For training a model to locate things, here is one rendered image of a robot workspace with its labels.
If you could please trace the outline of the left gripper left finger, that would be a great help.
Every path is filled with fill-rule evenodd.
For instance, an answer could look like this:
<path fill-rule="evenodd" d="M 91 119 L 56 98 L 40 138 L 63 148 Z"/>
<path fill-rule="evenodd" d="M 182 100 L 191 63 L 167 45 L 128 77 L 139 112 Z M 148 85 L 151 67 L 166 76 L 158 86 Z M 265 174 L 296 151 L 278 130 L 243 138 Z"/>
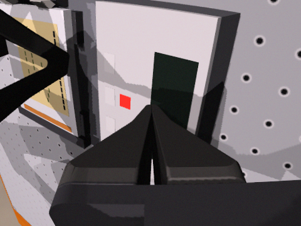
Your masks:
<path fill-rule="evenodd" d="M 150 185 L 151 162 L 152 105 L 146 105 L 132 122 L 69 161 L 58 187 L 69 181 Z"/>

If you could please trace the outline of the grey perforated base plate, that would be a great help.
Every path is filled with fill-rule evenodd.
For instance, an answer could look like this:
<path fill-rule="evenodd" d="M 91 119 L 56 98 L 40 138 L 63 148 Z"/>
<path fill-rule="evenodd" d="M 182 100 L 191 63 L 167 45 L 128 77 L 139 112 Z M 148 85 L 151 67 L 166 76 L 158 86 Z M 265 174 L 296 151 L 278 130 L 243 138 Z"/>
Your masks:
<path fill-rule="evenodd" d="M 247 183 L 301 180 L 301 0 L 153 0 L 240 14 L 210 145 Z M 66 164 L 87 149 L 17 108 L 0 122 L 0 175 L 31 226 L 49 211 Z"/>

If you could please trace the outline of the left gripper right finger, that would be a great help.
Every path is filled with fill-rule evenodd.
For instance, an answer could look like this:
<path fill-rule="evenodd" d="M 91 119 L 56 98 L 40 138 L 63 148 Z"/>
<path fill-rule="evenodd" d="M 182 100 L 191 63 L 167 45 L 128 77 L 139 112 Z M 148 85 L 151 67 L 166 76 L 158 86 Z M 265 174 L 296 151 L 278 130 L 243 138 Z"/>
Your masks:
<path fill-rule="evenodd" d="M 152 104 L 152 159 L 155 185 L 246 183 L 235 159 L 176 124 L 157 104 Z"/>

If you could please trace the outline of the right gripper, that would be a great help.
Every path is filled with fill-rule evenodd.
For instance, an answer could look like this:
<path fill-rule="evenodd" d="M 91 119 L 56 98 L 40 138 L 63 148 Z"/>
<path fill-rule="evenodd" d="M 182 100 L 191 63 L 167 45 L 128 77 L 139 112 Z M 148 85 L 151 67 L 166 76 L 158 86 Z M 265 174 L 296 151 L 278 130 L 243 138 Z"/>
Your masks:
<path fill-rule="evenodd" d="M 44 59 L 45 68 L 0 90 L 0 122 L 47 86 L 68 73 L 69 54 L 0 9 L 0 57 L 8 55 L 6 40 Z"/>

